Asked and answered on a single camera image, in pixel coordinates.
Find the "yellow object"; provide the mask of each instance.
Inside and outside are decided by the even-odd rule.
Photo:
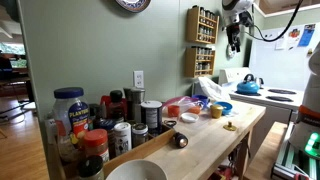
[[[225,128],[228,131],[235,131],[237,129],[237,127],[232,125],[232,122],[228,122],[228,125],[224,125],[223,128]]]
[[[220,105],[212,105],[210,106],[211,117],[214,119],[219,119],[222,115],[223,107]]]

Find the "refrigerator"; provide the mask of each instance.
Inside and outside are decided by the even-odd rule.
[[[274,39],[283,28],[262,30],[266,39]],[[320,41],[320,23],[291,26],[277,41],[252,42],[249,68],[268,87],[304,91],[310,76],[309,58]]]

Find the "butcher block counter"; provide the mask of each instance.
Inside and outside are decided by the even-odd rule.
[[[250,131],[264,115],[266,108],[238,101],[230,101],[230,103],[233,105],[233,111],[232,115],[228,117],[223,116],[220,119],[212,119],[209,112],[201,112],[199,120],[195,123],[178,121],[174,126],[174,130],[188,138],[188,145],[185,148],[179,149],[172,141],[167,141],[163,145],[159,145],[159,149],[154,150],[155,152],[147,149],[146,153],[151,151],[148,156],[139,155],[140,158],[138,156],[132,158],[130,157],[131,154],[124,154],[124,157],[118,160],[123,162],[130,160],[130,158],[141,159],[141,157],[144,157],[144,159],[158,164],[165,171],[169,180],[208,179],[233,149],[242,142],[244,145],[240,148],[236,163],[237,175],[239,179],[242,179],[247,167],[246,144],[250,144]],[[164,115],[163,121],[165,120],[172,119]],[[228,122],[232,122],[232,125],[236,126],[237,130],[228,131],[224,129],[223,126],[227,125]],[[167,135],[170,135],[170,133],[172,135],[174,131],[168,131]],[[151,143],[155,144],[161,143],[158,140],[151,141],[153,141]],[[137,149],[132,151],[134,151],[132,152],[133,156],[139,154]],[[50,159],[58,159],[58,157],[51,156]],[[48,164],[51,177],[60,174],[56,170],[61,168],[56,166],[56,163],[52,164],[52,161],[51,163],[49,161]],[[107,164],[104,166],[105,175],[107,175],[106,172],[109,172],[110,167],[115,168],[114,165]]]

